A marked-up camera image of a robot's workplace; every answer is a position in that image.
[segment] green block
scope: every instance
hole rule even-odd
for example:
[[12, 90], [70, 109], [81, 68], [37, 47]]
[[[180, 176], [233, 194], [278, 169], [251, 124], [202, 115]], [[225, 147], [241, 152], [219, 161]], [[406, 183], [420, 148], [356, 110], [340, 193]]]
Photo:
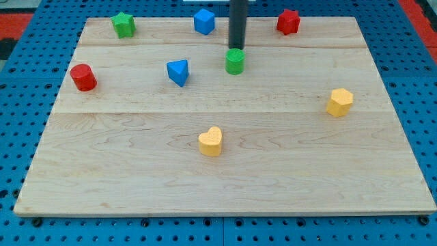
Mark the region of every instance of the green block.
[[118, 15], [111, 17], [111, 21], [118, 38], [134, 36], [137, 28], [135, 28], [133, 15], [120, 12]]
[[240, 74], [244, 71], [244, 51], [240, 49], [230, 49], [226, 53], [226, 72], [232, 75]]

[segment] plastic block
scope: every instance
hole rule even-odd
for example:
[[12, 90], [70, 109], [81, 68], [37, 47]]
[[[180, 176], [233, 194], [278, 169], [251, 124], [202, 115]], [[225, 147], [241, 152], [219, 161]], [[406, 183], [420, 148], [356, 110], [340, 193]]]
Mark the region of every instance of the plastic block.
[[177, 83], [180, 87], [184, 87], [185, 81], [190, 75], [188, 72], [188, 61], [184, 59], [167, 62], [167, 72], [172, 81]]
[[285, 9], [278, 17], [278, 25], [276, 26], [276, 29], [282, 31], [284, 35], [288, 35], [290, 33], [297, 33], [299, 24], [299, 12]]
[[345, 116], [353, 102], [354, 95], [352, 93], [344, 88], [335, 89], [331, 92], [326, 112], [334, 117]]
[[206, 156], [219, 156], [221, 154], [221, 146], [223, 135], [221, 129], [213, 126], [207, 133], [199, 135], [199, 151]]
[[230, 49], [226, 53], [226, 72], [232, 75], [240, 74], [244, 71], [244, 51], [240, 49]]
[[135, 27], [133, 15], [120, 12], [118, 15], [111, 17], [111, 21], [118, 38], [134, 36], [137, 28]]
[[87, 64], [75, 65], [70, 71], [70, 76], [77, 89], [82, 92], [92, 90], [97, 85], [97, 80]]
[[215, 14], [211, 11], [201, 9], [194, 15], [194, 30], [203, 35], [208, 35], [215, 25]]

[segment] wood grain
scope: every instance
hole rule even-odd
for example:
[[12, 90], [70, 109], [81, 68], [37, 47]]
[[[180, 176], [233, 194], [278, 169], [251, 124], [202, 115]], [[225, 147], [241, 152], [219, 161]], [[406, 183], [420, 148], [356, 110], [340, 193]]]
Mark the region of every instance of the wood grain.
[[[246, 70], [224, 71], [227, 19], [201, 36], [190, 18], [136, 18], [117, 39], [87, 21], [14, 211], [24, 217], [411, 215], [437, 208], [353, 18], [302, 18], [283, 36], [250, 18]], [[187, 58], [179, 88], [165, 63]], [[330, 91], [349, 114], [325, 112]], [[198, 136], [223, 131], [218, 157]]]

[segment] blue cube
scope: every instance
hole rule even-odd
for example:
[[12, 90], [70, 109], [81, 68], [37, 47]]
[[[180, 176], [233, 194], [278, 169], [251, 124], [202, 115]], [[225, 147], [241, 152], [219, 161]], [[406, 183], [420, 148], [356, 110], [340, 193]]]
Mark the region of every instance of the blue cube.
[[180, 87], [184, 87], [185, 81], [189, 76], [188, 61], [184, 59], [167, 62], [167, 72], [172, 81], [177, 83]]
[[194, 15], [194, 30], [208, 35], [216, 26], [215, 14], [211, 11], [201, 9]]

